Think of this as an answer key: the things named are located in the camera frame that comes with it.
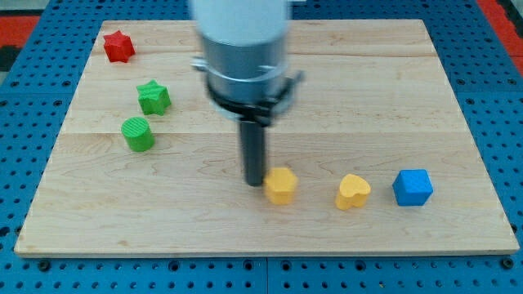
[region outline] red object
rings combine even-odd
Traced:
[[[104,36],[104,49],[110,62],[128,62],[129,57],[134,55],[131,38],[122,34],[119,30]]]
[[[481,10],[489,20],[492,29],[498,35],[499,40],[505,46],[508,55],[512,58],[514,65],[523,75],[523,39],[516,33],[516,27],[507,18],[505,9],[495,0],[477,0]]]
[[[40,20],[40,16],[1,16],[0,47],[22,48]]]

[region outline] blue cube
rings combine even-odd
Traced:
[[[434,191],[424,169],[400,171],[392,188],[399,206],[421,206]]]

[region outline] metal cylinder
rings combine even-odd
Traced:
[[[265,129],[256,122],[239,122],[239,140],[247,184],[263,184],[266,173]]]

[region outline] green cylinder block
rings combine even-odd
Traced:
[[[122,134],[132,151],[143,152],[154,145],[149,123],[144,118],[129,118],[122,124]]]

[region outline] blue pegboard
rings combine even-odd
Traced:
[[[12,249],[103,20],[185,1],[52,0],[0,87],[0,292],[523,292],[523,257],[24,260]],[[523,240],[523,79],[472,0],[308,0],[294,19],[423,19]]]

